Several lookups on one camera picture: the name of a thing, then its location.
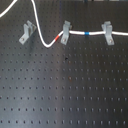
cable clip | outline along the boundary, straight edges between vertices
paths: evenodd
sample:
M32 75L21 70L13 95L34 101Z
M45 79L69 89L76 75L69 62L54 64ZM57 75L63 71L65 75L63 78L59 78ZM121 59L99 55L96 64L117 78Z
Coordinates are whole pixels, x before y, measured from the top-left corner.
M65 21L65 24L63 25L63 36L61 38L61 43L66 45L68 38L69 38L69 30L71 29L70 22Z
M114 40L112 38L112 25L110 21L104 22L102 24L102 29L105 32L105 38L108 45L114 45Z
M27 24L24 24L24 35L19 39L21 44L25 44L25 42L30 38L30 36L36 30L36 26L32 24L30 21L27 21Z

screw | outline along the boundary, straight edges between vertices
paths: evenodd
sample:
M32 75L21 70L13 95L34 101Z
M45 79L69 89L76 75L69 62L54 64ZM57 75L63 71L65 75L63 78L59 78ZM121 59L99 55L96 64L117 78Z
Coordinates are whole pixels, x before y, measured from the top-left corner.
M66 39L65 38L63 39L63 42L66 42Z
M112 39L110 39L109 41L110 41L110 43L113 43L113 40Z

grey plastic clip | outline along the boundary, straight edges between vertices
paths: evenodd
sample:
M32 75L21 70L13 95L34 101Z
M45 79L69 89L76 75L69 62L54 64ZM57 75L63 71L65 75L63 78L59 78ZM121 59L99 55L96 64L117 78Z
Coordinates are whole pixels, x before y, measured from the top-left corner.
M105 32L105 38L108 45L114 45L114 40L112 38L112 25L110 21L104 22L102 24L102 29Z
M71 29L70 22L65 21L65 24L63 25L63 36L61 39L61 43L66 45L68 38L69 38L69 29Z
M27 21L27 24L24 24L24 35L19 39L21 44L24 44L36 30L36 26L30 21Z

perforated metal surface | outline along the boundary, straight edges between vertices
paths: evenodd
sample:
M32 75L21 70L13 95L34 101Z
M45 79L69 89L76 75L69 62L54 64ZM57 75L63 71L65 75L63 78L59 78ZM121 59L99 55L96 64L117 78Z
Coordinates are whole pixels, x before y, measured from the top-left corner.
M0 12L10 1L1 0ZM46 42L68 20L74 30L99 31L110 20L128 31L128 3L36 0ZM70 36L44 48L36 31L22 46L23 24L35 23L30 0L0 19L0 128L127 128L128 37Z

white cable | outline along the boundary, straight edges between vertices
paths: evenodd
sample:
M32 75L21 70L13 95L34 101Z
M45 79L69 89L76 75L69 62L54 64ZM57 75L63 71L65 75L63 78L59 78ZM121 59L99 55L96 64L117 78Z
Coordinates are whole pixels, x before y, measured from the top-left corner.
M101 34L105 34L104 31L99 31L99 32L89 32L89 35L101 35Z
M69 33L75 35L85 35L85 32L80 32L80 31L69 31Z
M33 4L33 9L34 9L34 14L35 14L36 24L37 24L37 28L38 28L38 32L39 32L39 36L40 36L41 42L42 42L42 44L43 44L46 48L49 48L49 47L51 47L51 46L55 43L56 40L54 39L50 44L46 44L46 43L44 42L44 39L43 39L42 34L41 34L41 30L40 30L40 25L39 25L39 21L38 21L38 16L37 16L37 11L36 11L35 2L34 2L34 0L31 0L31 1L32 1L32 4Z
M69 31L70 34L75 34L75 35L85 35L86 32L80 32L80 31ZM89 35L101 35L105 34L104 31L99 31L99 32L88 32Z
M17 2L18 0L13 0L13 2L0 14L0 18L4 16L11 8L12 6Z
M128 36L128 33L124 33L124 32L112 32L112 34L114 35L120 35L120 36Z

